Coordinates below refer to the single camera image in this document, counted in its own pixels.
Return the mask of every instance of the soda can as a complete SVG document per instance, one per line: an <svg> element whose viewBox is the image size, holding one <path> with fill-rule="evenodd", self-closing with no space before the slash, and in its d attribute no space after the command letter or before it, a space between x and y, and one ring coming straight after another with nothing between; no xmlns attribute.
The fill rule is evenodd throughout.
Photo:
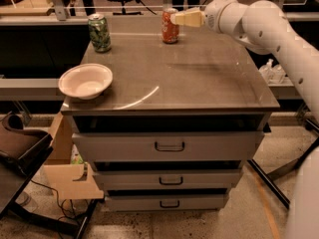
<svg viewBox="0 0 319 239"><path fill-rule="evenodd" d="M167 44L173 44L178 41L179 25L175 25L170 20L170 15L176 13L174 8L167 8L161 16L161 35L162 41Z"/></svg>
<svg viewBox="0 0 319 239"><path fill-rule="evenodd" d="M104 53L111 49L111 38L107 19L101 14L89 16L90 39L96 52Z"/></svg>

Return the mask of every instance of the metallic countertop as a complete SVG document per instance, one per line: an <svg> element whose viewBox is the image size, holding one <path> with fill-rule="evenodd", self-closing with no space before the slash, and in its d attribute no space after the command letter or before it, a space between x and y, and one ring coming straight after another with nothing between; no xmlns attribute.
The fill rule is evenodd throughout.
<svg viewBox="0 0 319 239"><path fill-rule="evenodd" d="M82 101L66 97L64 115L108 112L273 112L279 104L246 50L206 27L180 27L179 40L161 40L161 16L108 18L112 50L90 44L82 64L113 72L102 95Z"/></svg>

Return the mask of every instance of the concrete floor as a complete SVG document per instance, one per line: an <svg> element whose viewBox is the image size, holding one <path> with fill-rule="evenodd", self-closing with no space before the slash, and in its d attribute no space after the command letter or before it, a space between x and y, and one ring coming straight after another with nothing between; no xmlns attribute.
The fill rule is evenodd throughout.
<svg viewBox="0 0 319 239"><path fill-rule="evenodd" d="M254 159L269 172L298 157L315 139L312 131L298 125L294 117L272 117L267 133ZM47 184L41 169L34 181ZM295 172L278 179L277 185L291 199ZM52 191L34 183L25 190L31 201L25 206L52 218L63 216ZM84 200L74 201L77 213ZM279 239L283 238L287 209L263 183L249 164L243 168L238 185L230 191L226 206L219 211L173 211L152 213L111 213L99 203L84 238L108 239ZM21 221L10 214L0 221L1 239L70 238Z"/></svg>

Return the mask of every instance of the black drawer handle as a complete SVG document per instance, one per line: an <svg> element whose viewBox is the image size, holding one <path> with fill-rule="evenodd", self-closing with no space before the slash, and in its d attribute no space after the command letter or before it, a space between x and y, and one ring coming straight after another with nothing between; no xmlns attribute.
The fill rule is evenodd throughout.
<svg viewBox="0 0 319 239"><path fill-rule="evenodd" d="M160 145L157 141L155 142L155 149L157 151L183 151L185 150L185 142L180 145Z"/></svg>
<svg viewBox="0 0 319 239"><path fill-rule="evenodd" d="M160 201L159 206L160 206L160 208L163 208L163 209L179 208L179 200L176 202L175 205L165 205L165 204L162 204L162 202Z"/></svg>
<svg viewBox="0 0 319 239"><path fill-rule="evenodd" d="M164 186L178 186L178 185L182 185L182 183L183 183L182 177L180 177L178 182L163 182L161 177L159 178L159 184Z"/></svg>

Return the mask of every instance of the green can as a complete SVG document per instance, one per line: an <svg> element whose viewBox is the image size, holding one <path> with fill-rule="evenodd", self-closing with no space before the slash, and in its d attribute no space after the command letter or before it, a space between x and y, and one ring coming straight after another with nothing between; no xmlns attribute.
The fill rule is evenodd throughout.
<svg viewBox="0 0 319 239"><path fill-rule="evenodd" d="M96 52L104 53L111 49L111 38L107 19L101 14L89 16L89 32Z"/></svg>

